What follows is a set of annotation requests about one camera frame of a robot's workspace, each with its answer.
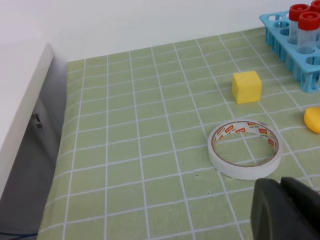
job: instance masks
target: test tube cap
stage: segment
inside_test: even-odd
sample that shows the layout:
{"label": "test tube cap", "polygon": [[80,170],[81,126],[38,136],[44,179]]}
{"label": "test tube cap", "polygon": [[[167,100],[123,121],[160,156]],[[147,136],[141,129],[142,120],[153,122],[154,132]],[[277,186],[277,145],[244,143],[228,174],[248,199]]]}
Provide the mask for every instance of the test tube cap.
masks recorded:
{"label": "test tube cap", "polygon": [[310,4],[311,11],[320,13],[320,0],[315,0]]}
{"label": "test tube cap", "polygon": [[320,13],[306,11],[300,14],[298,28],[304,31],[317,30],[320,26]]}
{"label": "test tube cap", "polygon": [[299,21],[300,14],[310,11],[310,6],[308,4],[295,4],[290,7],[289,19],[294,22]]}

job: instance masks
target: blue test tube rack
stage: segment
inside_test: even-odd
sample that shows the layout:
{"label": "blue test tube rack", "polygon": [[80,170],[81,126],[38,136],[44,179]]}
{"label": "blue test tube rack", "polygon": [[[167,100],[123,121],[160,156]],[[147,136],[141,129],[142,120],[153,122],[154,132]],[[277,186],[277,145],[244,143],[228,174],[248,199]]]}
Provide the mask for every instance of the blue test tube rack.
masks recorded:
{"label": "blue test tube rack", "polygon": [[292,72],[300,88],[306,93],[315,93],[320,87],[320,49],[315,47],[310,54],[298,53],[296,44],[288,42],[289,11],[280,11],[259,16],[265,25],[265,41],[280,60]]}

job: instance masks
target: tape label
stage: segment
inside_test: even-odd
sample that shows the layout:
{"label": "tape label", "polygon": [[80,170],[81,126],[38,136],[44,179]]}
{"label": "tape label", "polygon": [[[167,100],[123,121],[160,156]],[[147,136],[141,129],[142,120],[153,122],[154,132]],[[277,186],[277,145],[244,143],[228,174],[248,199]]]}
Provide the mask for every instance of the tape label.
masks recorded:
{"label": "tape label", "polygon": [[236,133],[244,133],[246,131],[246,129],[243,127],[243,128],[240,128],[238,130],[235,130]]}
{"label": "tape label", "polygon": [[233,125],[231,125],[231,126],[229,126],[226,130],[224,130],[225,131],[225,133],[227,134],[229,131],[231,131],[232,129],[234,129],[234,126]]}
{"label": "tape label", "polygon": [[271,144],[274,150],[277,150],[277,138],[273,132],[268,128],[256,122],[251,121],[235,121],[220,127],[216,134],[212,137],[213,146],[222,139],[224,136],[232,133],[252,133],[267,139],[268,143]]}

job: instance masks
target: white tape roll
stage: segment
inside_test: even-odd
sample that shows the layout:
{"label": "white tape roll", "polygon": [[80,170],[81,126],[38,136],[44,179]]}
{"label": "white tape roll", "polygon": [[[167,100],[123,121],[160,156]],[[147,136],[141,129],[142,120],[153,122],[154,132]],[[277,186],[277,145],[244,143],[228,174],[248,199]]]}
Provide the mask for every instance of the white tape roll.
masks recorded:
{"label": "white tape roll", "polygon": [[[274,155],[268,162],[258,166],[240,166],[222,159],[215,151],[216,143],[226,135],[248,132],[267,138],[273,146]],[[283,153],[283,144],[279,134],[269,125],[249,119],[234,119],[217,126],[208,138],[208,153],[214,167],[223,174],[242,180],[255,180],[264,178],[273,173],[280,164]]]}

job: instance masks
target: black object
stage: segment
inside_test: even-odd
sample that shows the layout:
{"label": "black object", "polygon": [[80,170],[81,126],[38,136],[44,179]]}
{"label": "black object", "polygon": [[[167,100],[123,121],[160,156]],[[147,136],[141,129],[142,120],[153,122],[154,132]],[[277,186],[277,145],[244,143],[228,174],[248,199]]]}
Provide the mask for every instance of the black object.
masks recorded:
{"label": "black object", "polygon": [[320,240],[320,195],[292,177],[255,181],[254,240]]}

